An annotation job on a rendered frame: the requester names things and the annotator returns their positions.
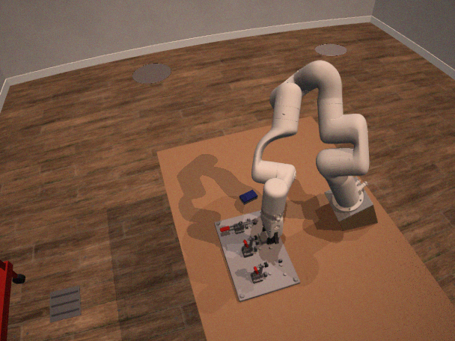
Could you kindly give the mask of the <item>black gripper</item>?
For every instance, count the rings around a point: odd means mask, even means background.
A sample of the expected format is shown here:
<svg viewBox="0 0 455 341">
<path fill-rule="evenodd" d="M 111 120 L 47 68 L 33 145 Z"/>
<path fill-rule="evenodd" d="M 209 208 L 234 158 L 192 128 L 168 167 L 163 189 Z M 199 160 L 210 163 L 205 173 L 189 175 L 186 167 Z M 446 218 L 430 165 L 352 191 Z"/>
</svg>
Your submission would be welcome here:
<svg viewBox="0 0 455 341">
<path fill-rule="evenodd" d="M 269 238 L 267 238 L 267 244 L 278 244 L 278 235 L 282 236 L 283 233 L 283 217 L 281 216 L 281 220 L 277 222 L 276 220 L 269 220 L 265 218 L 262 213 L 260 213 L 261 221 L 263 222 L 263 231 L 267 232 Z"/>
</svg>

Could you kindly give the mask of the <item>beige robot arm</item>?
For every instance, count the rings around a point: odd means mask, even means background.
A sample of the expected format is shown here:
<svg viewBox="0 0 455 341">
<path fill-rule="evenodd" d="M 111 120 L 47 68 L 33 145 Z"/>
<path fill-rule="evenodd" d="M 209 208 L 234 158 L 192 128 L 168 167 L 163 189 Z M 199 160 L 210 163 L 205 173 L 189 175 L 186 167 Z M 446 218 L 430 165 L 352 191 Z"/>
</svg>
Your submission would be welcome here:
<svg viewBox="0 0 455 341">
<path fill-rule="evenodd" d="M 264 184 L 261 212 L 269 220 L 279 222 L 284 214 L 296 169 L 293 165 L 262 160 L 263 151 L 272 141 L 297 133 L 302 97 L 316 88 L 319 90 L 317 108 L 321 141 L 354 145 L 321 150 L 316 157 L 317 170 L 329 184 L 336 209 L 352 212 L 363 202 L 362 189 L 367 182 L 358 185 L 361 180 L 355 182 L 353 176 L 365 175 L 369 170 L 366 120 L 361 114 L 343 114 L 339 72 L 326 61 L 313 61 L 271 92 L 272 128 L 260 139 L 254 151 L 251 177 Z"/>
</svg>

